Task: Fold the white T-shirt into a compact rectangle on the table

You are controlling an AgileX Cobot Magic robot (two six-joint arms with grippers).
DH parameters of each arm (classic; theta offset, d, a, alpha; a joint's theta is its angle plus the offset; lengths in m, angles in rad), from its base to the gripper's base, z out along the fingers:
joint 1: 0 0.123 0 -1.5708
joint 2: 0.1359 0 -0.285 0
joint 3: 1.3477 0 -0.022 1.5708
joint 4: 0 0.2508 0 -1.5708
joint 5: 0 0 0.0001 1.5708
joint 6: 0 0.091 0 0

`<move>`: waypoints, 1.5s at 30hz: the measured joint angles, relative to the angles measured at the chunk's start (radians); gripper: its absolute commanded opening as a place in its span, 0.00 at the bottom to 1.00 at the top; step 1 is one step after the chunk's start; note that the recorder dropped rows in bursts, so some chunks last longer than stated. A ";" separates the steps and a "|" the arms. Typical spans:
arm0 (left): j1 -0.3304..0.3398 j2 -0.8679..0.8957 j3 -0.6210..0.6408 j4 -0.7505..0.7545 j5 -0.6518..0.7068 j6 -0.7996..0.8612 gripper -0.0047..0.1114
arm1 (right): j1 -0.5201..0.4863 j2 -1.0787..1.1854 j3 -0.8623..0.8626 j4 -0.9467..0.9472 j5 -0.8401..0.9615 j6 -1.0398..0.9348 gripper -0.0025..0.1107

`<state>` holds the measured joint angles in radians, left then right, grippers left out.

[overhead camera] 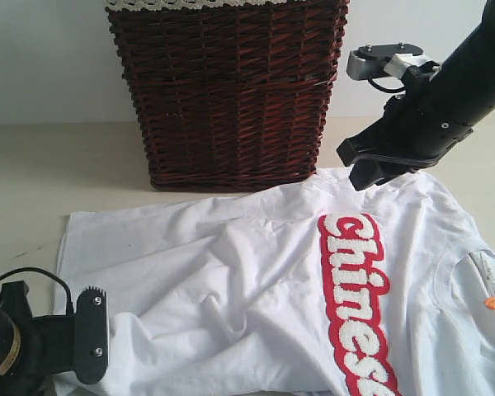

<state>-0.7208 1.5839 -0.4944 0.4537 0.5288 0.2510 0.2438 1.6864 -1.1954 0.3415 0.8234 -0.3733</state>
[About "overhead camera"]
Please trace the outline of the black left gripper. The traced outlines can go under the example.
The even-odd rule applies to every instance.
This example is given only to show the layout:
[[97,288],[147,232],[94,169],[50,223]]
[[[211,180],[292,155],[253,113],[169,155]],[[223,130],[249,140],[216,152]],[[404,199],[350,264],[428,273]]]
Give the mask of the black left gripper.
[[0,292],[0,309],[13,326],[13,362],[0,376],[0,395],[41,395],[52,375],[73,370],[73,302],[65,300],[65,314],[35,317],[24,281],[8,282]]

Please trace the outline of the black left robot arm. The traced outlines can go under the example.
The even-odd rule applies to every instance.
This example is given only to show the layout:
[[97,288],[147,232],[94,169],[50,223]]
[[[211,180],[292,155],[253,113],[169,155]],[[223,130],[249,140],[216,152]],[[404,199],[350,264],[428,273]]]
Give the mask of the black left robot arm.
[[0,395],[43,395],[51,375],[73,369],[75,312],[35,317],[24,281],[0,292]]

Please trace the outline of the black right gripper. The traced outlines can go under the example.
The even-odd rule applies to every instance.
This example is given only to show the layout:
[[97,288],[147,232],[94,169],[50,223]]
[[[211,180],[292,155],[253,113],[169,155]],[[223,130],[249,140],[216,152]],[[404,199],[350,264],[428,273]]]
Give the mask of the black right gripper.
[[337,147],[343,165],[351,166],[356,191],[432,167],[473,133],[471,126],[439,114],[427,92],[431,76],[429,68],[408,67],[401,78],[405,92],[387,101],[375,125]]

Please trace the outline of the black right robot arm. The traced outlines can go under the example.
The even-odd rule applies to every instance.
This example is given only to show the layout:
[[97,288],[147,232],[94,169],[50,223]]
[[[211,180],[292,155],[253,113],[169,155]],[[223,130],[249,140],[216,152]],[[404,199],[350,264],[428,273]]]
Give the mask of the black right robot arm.
[[495,111],[495,1],[442,63],[415,45],[364,45],[350,52],[346,73],[391,96],[375,123],[337,148],[353,187],[433,167]]

